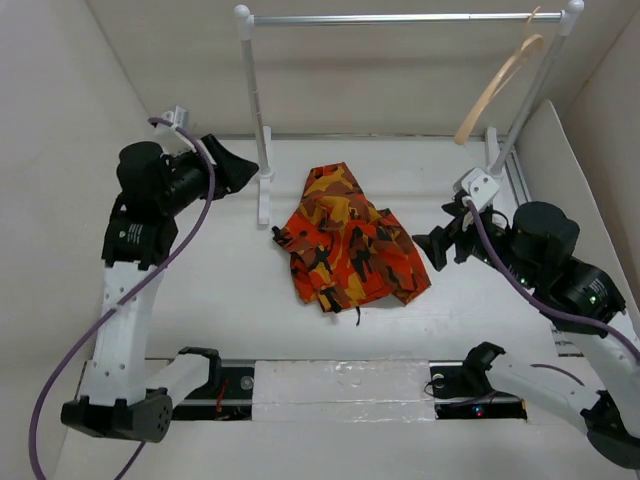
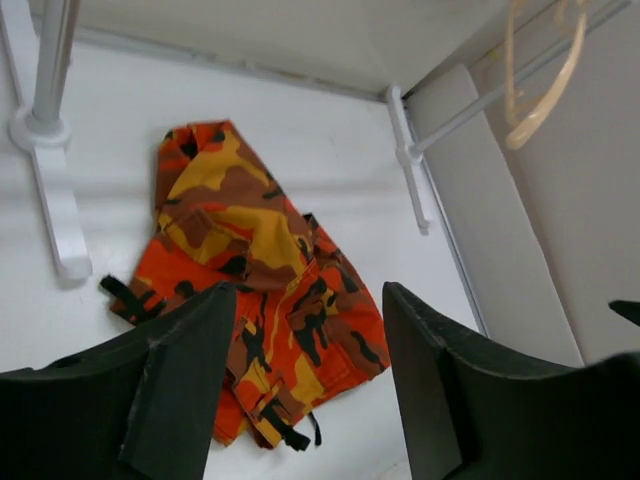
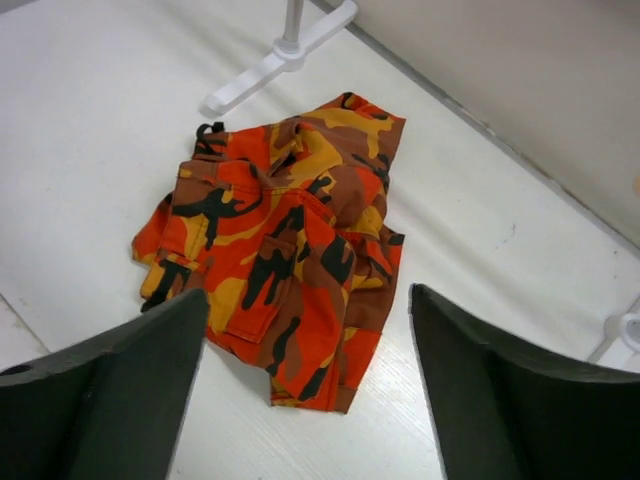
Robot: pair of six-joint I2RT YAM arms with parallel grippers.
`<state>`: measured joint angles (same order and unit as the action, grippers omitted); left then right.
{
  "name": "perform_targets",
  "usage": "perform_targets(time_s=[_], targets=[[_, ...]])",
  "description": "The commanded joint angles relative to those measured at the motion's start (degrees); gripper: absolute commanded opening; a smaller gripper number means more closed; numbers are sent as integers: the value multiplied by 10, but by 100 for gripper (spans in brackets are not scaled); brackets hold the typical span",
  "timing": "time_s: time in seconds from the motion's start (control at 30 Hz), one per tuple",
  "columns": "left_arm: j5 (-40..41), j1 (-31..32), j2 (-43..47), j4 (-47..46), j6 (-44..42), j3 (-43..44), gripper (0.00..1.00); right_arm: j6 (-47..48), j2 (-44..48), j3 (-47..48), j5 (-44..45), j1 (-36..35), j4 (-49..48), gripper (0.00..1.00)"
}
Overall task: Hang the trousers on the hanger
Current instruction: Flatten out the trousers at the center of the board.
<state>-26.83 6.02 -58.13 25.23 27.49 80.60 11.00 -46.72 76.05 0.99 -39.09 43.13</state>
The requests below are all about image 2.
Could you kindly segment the orange camouflage trousers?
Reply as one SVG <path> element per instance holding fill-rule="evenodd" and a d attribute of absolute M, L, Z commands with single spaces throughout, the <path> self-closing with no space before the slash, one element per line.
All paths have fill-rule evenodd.
<path fill-rule="evenodd" d="M 167 132 L 154 211 L 155 233 L 130 282 L 101 282 L 113 312 L 140 325 L 232 283 L 214 439 L 229 445 L 250 431 L 264 448 L 319 445 L 297 423 L 390 364 L 382 316 L 356 269 L 227 120 Z"/>

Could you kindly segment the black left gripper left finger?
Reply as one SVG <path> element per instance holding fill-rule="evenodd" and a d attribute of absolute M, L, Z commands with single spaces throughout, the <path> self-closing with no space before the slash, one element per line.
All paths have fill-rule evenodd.
<path fill-rule="evenodd" d="M 236 306 L 221 283 L 42 369 L 1 376 L 5 479 L 200 479 Z"/>

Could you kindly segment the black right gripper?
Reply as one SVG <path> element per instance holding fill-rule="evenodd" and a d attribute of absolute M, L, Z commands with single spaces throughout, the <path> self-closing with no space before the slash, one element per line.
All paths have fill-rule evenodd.
<path fill-rule="evenodd" d="M 616 314 L 636 326 L 640 326 L 640 303 L 638 301 L 614 300 L 608 304 Z"/>

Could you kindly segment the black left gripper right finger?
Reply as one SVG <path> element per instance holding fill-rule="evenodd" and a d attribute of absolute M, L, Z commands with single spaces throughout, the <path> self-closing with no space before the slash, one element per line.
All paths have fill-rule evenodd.
<path fill-rule="evenodd" d="M 415 479 L 635 479 L 639 356 L 568 367 L 503 346 L 397 282 L 383 316 Z"/>

